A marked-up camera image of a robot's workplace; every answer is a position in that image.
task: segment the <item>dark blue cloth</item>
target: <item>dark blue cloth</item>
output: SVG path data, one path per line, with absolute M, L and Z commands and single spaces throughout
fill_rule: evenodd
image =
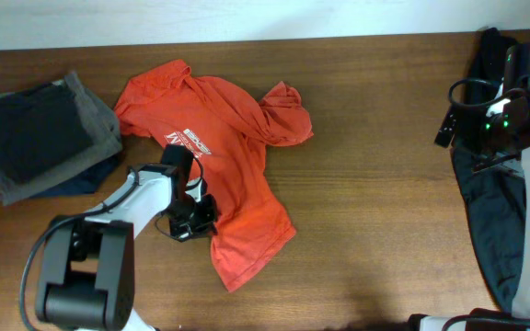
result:
M 91 166 L 79 175 L 68 179 L 55 187 L 38 193 L 31 198 L 50 198 L 95 193 L 101 183 L 119 164 L 120 157 L 118 154 L 115 154 L 112 157 Z

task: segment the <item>stack of folded clothes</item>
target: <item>stack of folded clothes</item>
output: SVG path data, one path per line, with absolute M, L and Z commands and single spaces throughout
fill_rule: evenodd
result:
M 0 94 L 0 200 L 93 193 L 118 165 L 120 124 L 75 73 Z

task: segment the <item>folded clothing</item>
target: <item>folded clothing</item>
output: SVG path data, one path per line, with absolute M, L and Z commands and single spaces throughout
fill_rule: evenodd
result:
M 120 124 L 116 115 L 81 84 L 75 73 L 52 84 L 68 86 L 73 92 L 81 126 L 91 138 L 92 144 L 25 183 L 18 183 L 8 177 L 0 166 L 0 200 L 4 205 L 55 187 L 121 150 Z
M 91 166 L 79 175 L 30 198 L 69 197 L 95 193 L 106 177 L 118 167 L 120 159 L 120 155 L 115 154 Z
M 290 146 L 312 136 L 298 92 L 281 82 L 259 103 L 217 77 L 190 76 L 183 61 L 130 80 L 116 105 L 124 134 L 186 146 L 202 162 L 218 206 L 212 262 L 229 291 L 255 276 L 295 234 L 271 193 L 266 145 Z M 200 174 L 195 165 L 191 177 Z
M 91 146 L 74 93 L 49 84 L 0 97 L 0 167 L 25 183 Z

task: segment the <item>brown table surface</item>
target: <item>brown table surface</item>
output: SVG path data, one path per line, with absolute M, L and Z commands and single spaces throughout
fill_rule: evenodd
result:
M 530 31 L 509 32 L 530 40 Z M 297 236 L 253 280 L 228 293 L 208 239 L 180 244 L 147 227 L 136 240 L 135 308 L 162 330 L 323 330 L 401 322 L 410 314 L 494 308 L 470 243 L 449 153 L 432 144 L 449 86 L 477 34 L 0 51 L 0 92 L 76 69 L 113 106 L 129 77 L 184 59 L 262 97 L 283 80 L 301 93 L 315 136 L 270 148 L 266 176 Z M 125 140 L 123 165 L 98 193 L 0 203 L 0 330 L 18 330 L 28 251 L 56 214 L 106 198 L 127 165 L 159 145 Z M 39 263 L 29 279 L 32 320 Z

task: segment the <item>red shirt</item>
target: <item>red shirt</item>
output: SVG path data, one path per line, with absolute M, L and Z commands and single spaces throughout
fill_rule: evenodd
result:
M 204 167 L 220 212 L 212 262 L 229 291 L 255 276 L 295 235 L 271 193 L 265 146 L 289 146 L 312 136 L 298 92 L 281 82 L 259 103 L 218 77 L 190 76 L 181 60 L 131 79 L 115 108 L 122 134 L 182 144 Z M 190 177 L 200 174 L 195 165 Z

